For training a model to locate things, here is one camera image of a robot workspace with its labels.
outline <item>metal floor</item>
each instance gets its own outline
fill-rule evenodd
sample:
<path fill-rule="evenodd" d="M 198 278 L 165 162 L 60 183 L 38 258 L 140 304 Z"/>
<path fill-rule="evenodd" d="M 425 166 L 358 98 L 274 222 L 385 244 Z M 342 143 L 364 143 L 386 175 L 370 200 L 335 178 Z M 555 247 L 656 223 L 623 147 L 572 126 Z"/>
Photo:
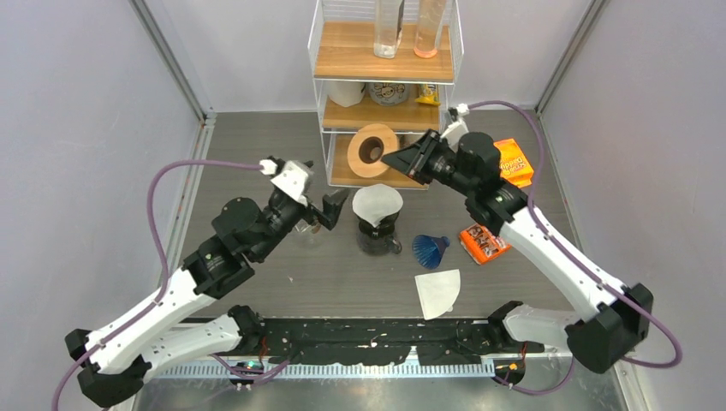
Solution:
<path fill-rule="evenodd" d="M 569 358 L 527 357 L 522 386 L 546 389 L 567 373 Z M 138 395 L 136 411 L 621 411 L 613 372 L 575 369 L 548 396 L 526 396 L 489 378 L 278 379 L 236 391 L 222 379 L 158 379 Z"/>
<path fill-rule="evenodd" d="M 475 111 L 469 128 L 495 140 L 514 137 L 533 162 L 537 143 L 527 124 L 514 112 Z M 312 159 L 317 172 L 311 198 L 320 204 L 326 184 L 315 113 L 222 114 L 212 136 L 209 159 L 257 163 L 269 155 Z M 564 235 L 572 237 L 552 168 L 547 165 L 536 202 Z M 269 181 L 257 173 L 207 167 L 189 223 L 183 254 L 213 234 L 211 220 L 238 196 L 265 204 Z M 404 251 L 372 258 L 355 244 L 356 222 L 349 205 L 338 226 L 321 231 L 315 242 L 292 233 L 256 275 L 197 316 L 216 317 L 234 304 L 249 305 L 271 317 L 420 317 L 414 276 L 425 273 L 410 252 L 417 234 L 447 235 L 452 240 L 472 222 L 463 197 L 440 184 L 428 191 L 402 190 L 404 199 L 396 231 Z M 474 264 L 458 241 L 452 241 L 439 270 L 461 271 L 461 293 L 451 317 L 485 317 L 510 300 L 534 307 L 569 309 L 558 290 L 515 250 L 484 265 Z M 569 358 L 527 357 L 521 385 L 549 388 L 567 371 Z M 277 380 L 235 392 L 215 379 L 155 380 L 139 395 L 137 411 L 196 409 L 242 410 L 608 410 L 627 409 L 615 372 L 595 375 L 578 366 L 573 380 L 557 393 L 530 397 L 508 391 L 488 378 L 412 378 L 354 380 Z"/>
<path fill-rule="evenodd" d="M 504 110 L 475 111 L 467 117 L 471 130 L 495 140 L 514 137 L 527 157 L 537 160 L 534 134 L 516 113 Z M 316 171 L 311 199 L 320 205 L 327 185 L 315 113 L 222 114 L 211 138 L 207 158 L 256 164 L 270 155 L 285 159 L 311 159 Z M 206 167 L 184 241 L 182 257 L 189 255 L 214 233 L 211 220 L 229 200 L 245 196 L 264 205 L 272 185 L 259 173 Z M 452 317 L 482 317 L 511 300 L 549 309 L 569 304 L 547 278 L 524 256 L 510 250 L 498 259 L 476 265 L 456 240 L 472 224 L 464 198 L 434 183 L 428 191 L 402 190 L 403 208 L 396 231 L 404 250 L 400 255 L 370 257 L 355 244 L 357 222 L 350 200 L 337 227 L 315 235 L 314 244 L 295 238 L 294 232 L 254 265 L 254 277 L 218 303 L 198 313 L 217 317 L 234 304 L 249 305 L 263 316 L 417 317 L 421 316 L 414 276 L 424 274 L 411 253 L 418 234 L 452 240 L 440 271 L 461 271 L 461 293 Z M 536 202 L 550 222 L 571 236 L 569 222 L 555 176 L 548 165 L 540 180 Z"/>

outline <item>orange bag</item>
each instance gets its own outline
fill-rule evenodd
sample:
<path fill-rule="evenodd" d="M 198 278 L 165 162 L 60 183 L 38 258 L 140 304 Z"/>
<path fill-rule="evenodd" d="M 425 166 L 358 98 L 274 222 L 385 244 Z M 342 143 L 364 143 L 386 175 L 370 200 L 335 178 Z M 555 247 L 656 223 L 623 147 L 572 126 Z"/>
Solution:
<path fill-rule="evenodd" d="M 499 161 L 502 177 L 519 188 L 531 185 L 534 169 L 515 139 L 497 141 L 494 147 L 502 153 L 502 159 Z"/>
<path fill-rule="evenodd" d="M 477 264 L 482 265 L 512 248 L 505 240 L 493 235 L 486 227 L 475 224 L 459 233 L 464 249 Z"/>

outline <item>snack package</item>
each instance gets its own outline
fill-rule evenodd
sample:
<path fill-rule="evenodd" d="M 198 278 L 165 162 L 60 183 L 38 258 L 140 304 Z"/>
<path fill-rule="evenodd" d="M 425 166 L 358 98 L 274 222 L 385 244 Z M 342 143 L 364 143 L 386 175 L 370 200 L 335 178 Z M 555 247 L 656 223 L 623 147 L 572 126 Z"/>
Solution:
<path fill-rule="evenodd" d="M 419 84 L 419 96 L 416 98 L 417 103 L 430 104 L 439 106 L 441 101 L 438 99 L 438 85 L 423 83 Z"/>
<path fill-rule="evenodd" d="M 492 261 L 512 248 L 505 240 L 493 235 L 486 227 L 475 224 L 459 233 L 459 240 L 477 264 Z"/>
<path fill-rule="evenodd" d="M 494 147 L 502 153 L 499 161 L 502 177 L 519 188 L 532 184 L 534 169 L 515 139 L 497 141 L 494 143 Z"/>

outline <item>shelf board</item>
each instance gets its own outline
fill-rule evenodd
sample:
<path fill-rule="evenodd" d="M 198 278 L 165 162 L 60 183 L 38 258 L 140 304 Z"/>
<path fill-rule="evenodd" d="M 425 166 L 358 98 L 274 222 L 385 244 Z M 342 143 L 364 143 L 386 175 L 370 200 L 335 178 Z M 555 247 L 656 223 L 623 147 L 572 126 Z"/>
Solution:
<path fill-rule="evenodd" d="M 353 136 L 344 134 L 334 138 L 336 144 L 333 152 L 333 170 L 330 175 L 330 185 L 367 187 L 383 183 L 393 188 L 428 188 L 428 186 L 422 186 L 393 169 L 388 169 L 375 178 L 363 178 L 356 175 L 348 166 L 348 146 L 350 146 Z"/>
<path fill-rule="evenodd" d="M 360 103 L 350 107 L 342 107 L 328 98 L 323 114 L 323 128 L 358 130 L 368 124 L 379 123 L 393 128 L 396 132 L 425 132 L 429 128 L 438 130 L 439 107 L 416 103 L 416 88 L 411 90 L 408 100 L 390 107 L 376 103 L 367 92 Z"/>
<path fill-rule="evenodd" d="M 441 32 L 441 45 L 432 58 L 414 54 L 416 25 L 403 25 L 403 37 L 394 58 L 373 54 L 373 23 L 326 21 L 315 65 L 320 80 L 380 80 L 446 83 L 454 82 L 449 27 Z"/>

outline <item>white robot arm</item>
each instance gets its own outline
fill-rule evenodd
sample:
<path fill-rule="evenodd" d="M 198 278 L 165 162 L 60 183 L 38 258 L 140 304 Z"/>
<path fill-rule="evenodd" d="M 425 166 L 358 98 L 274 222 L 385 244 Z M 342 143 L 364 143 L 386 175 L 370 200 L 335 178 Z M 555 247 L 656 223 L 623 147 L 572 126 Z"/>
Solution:
<path fill-rule="evenodd" d="M 92 353 L 83 362 L 78 380 L 81 391 L 99 406 L 126 400 L 169 366 L 201 355 L 251 348 L 259 342 L 259 319 L 248 307 L 235 307 L 188 331 L 170 329 L 254 275 L 251 264 L 264 262 L 300 220 L 333 229 L 349 193 L 340 189 L 325 195 L 320 211 L 306 197 L 312 163 L 276 158 L 260 163 L 274 187 L 267 206 L 260 209 L 253 200 L 242 197 L 229 201 L 212 220 L 216 234 L 184 259 L 156 307 L 105 345 L 101 342 L 111 332 L 155 301 L 158 290 L 105 327 L 74 330 L 66 336 L 74 359 Z"/>
<path fill-rule="evenodd" d="M 574 313 L 554 312 L 511 301 L 488 318 L 491 324 L 501 326 L 503 334 L 515 341 L 568 348 L 583 366 L 606 372 L 646 338 L 650 324 L 611 290 L 647 313 L 652 310 L 651 292 L 642 284 L 629 288 L 602 270 L 551 227 L 539 208 L 528 208 L 527 195 L 501 177 L 501 154 L 492 138 L 467 131 L 462 117 L 468 107 L 460 105 L 449 112 L 453 122 L 443 134 L 428 130 L 382 161 L 419 184 L 437 180 L 463 194 L 473 220 L 531 260 L 574 308 Z M 597 272 L 599 282 L 575 261 Z"/>
<path fill-rule="evenodd" d="M 539 209 L 528 209 L 527 196 L 500 176 L 499 151 L 491 137 L 467 131 L 462 119 L 466 106 L 455 113 L 459 117 L 444 132 L 447 137 L 429 130 L 413 145 L 386 154 L 384 163 L 419 183 L 437 180 L 463 194 L 472 218 L 530 259 L 574 308 L 574 313 L 554 312 L 511 301 L 488 318 L 502 339 L 569 348 L 585 367 L 607 371 L 646 338 L 649 322 L 604 288 L 617 290 L 647 312 L 652 309 L 652 294 L 641 284 L 628 288 L 604 272 L 554 230 Z M 448 138 L 457 143 L 451 144 Z M 308 164 L 271 158 L 262 165 L 274 186 L 268 205 L 260 210 L 250 199 L 228 202 L 212 221 L 216 234 L 184 259 L 157 307 L 83 363 L 78 376 L 81 391 L 99 406 L 126 400 L 168 367 L 233 349 L 248 352 L 257 346 L 264 330 L 249 307 L 234 307 L 186 331 L 170 329 L 250 278 L 254 274 L 250 264 L 263 262 L 301 219 L 327 229 L 336 225 L 348 190 L 324 196 L 320 211 L 306 197 L 312 174 Z M 548 228 L 547 235 L 533 213 Z M 596 271 L 600 283 L 565 258 L 553 239 Z M 99 330 L 69 333 L 66 345 L 71 356 L 78 360 L 114 327 L 145 309 L 155 295 Z"/>

